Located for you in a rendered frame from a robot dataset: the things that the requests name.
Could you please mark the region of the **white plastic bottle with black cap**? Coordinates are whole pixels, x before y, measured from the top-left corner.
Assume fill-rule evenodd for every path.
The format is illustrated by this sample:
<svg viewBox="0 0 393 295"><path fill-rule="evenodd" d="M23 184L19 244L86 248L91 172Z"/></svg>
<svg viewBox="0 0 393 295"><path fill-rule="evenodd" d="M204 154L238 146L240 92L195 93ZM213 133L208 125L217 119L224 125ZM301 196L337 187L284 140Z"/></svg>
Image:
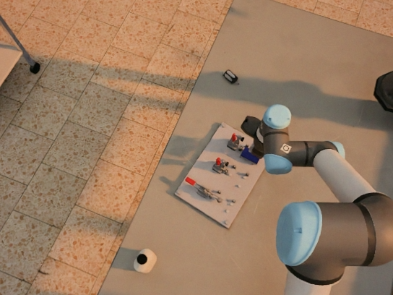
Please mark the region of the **white plastic bottle with black cap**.
<svg viewBox="0 0 393 295"><path fill-rule="evenodd" d="M136 260L134 261L134 268L139 272L150 272L156 262L156 257L150 249L143 249Z"/></svg>

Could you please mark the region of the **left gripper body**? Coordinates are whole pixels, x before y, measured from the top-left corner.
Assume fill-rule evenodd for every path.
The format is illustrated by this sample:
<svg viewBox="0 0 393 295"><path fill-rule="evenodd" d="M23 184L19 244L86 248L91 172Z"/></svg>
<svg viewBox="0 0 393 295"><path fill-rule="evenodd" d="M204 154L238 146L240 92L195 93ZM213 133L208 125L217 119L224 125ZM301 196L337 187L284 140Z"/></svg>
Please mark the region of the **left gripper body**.
<svg viewBox="0 0 393 295"><path fill-rule="evenodd" d="M259 132L261 120L254 116L247 116L241 125L241 129L250 137L254 138L254 147L251 154L259 159L264 156L263 137Z"/></svg>

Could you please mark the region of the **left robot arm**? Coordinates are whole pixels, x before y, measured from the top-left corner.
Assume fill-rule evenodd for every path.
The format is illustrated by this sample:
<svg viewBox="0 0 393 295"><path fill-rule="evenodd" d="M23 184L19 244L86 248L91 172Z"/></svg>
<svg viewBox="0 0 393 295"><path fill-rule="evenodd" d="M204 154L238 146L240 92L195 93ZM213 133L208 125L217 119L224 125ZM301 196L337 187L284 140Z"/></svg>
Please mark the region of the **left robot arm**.
<svg viewBox="0 0 393 295"><path fill-rule="evenodd" d="M292 202L282 209L276 249L288 270L283 295L329 295L346 266L393 260L393 200L345 160L340 142L290 141L290 119L280 104L263 115L259 132L266 171L280 175L292 167L314 167L339 202Z"/></svg>

